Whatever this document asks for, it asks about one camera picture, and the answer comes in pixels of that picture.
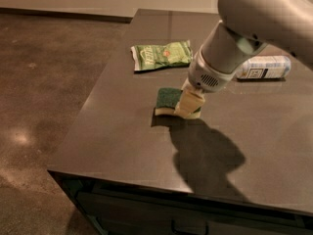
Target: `green scouring pad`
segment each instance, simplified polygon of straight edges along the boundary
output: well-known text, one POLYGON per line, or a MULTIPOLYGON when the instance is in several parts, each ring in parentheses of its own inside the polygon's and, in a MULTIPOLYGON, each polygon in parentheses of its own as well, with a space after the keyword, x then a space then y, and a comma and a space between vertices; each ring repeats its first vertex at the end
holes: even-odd
MULTIPOLYGON (((175 88, 160 88, 157 93, 155 115, 176 116, 174 114, 175 107, 180 100, 182 90, 175 88)), ((190 114, 188 119, 199 118, 201 115, 201 108, 198 108, 194 113, 190 114)))

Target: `table top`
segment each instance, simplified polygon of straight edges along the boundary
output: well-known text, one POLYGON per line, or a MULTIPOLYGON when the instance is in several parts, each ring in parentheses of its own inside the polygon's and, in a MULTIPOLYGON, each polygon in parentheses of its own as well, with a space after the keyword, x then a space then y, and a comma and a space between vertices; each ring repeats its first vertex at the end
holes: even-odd
POLYGON ((285 80, 207 94, 200 119, 154 117, 157 91, 180 88, 187 68, 134 73, 130 47, 189 39, 196 52, 218 20, 139 10, 48 169, 313 213, 313 72, 293 57, 285 80))

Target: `polished floor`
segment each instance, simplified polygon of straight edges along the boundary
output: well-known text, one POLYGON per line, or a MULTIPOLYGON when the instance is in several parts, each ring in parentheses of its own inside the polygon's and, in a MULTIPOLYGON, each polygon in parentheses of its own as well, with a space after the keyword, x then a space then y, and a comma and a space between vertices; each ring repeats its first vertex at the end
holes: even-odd
POLYGON ((0 234, 97 234, 46 167, 127 28, 0 14, 0 234))

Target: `table drawer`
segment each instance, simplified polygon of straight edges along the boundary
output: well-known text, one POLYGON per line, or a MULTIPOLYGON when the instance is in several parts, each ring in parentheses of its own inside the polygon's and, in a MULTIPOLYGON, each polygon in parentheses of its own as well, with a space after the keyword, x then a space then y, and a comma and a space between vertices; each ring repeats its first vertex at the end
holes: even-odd
POLYGON ((80 192, 78 203, 103 229, 121 235, 308 235, 301 228, 80 192))

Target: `dark table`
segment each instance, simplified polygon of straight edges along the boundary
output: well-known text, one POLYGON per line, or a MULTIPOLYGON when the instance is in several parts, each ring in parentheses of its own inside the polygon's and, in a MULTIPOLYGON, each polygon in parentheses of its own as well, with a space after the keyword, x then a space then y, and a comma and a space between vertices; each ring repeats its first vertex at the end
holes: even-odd
POLYGON ((157 91, 187 68, 134 73, 131 46, 189 39, 196 52, 218 20, 139 10, 51 160, 101 234, 313 234, 312 71, 267 47, 290 75, 234 78, 197 120, 154 117, 157 91))

